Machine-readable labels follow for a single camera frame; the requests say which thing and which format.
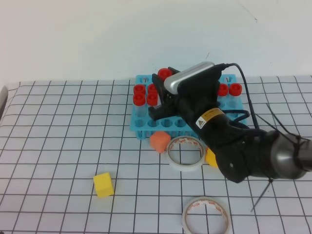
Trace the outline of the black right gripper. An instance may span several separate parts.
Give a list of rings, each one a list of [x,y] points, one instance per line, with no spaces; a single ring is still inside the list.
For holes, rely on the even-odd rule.
[[[246,130],[232,126],[217,103],[218,80],[227,67],[227,64],[217,64],[182,81],[178,85],[177,95],[164,87],[164,80],[158,74],[152,74],[161,105],[149,107],[148,114],[152,120],[181,116],[214,152],[222,174],[228,180],[240,183],[246,178],[246,162],[241,145]]]

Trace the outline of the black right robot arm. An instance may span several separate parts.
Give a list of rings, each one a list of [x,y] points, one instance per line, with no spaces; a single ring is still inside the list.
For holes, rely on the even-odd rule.
[[[152,82],[161,104],[149,108],[153,120],[179,116],[215,154],[221,173],[239,183],[248,176],[298,179],[312,169],[312,142],[288,131],[248,128],[230,120],[217,102],[227,63],[203,62]]]

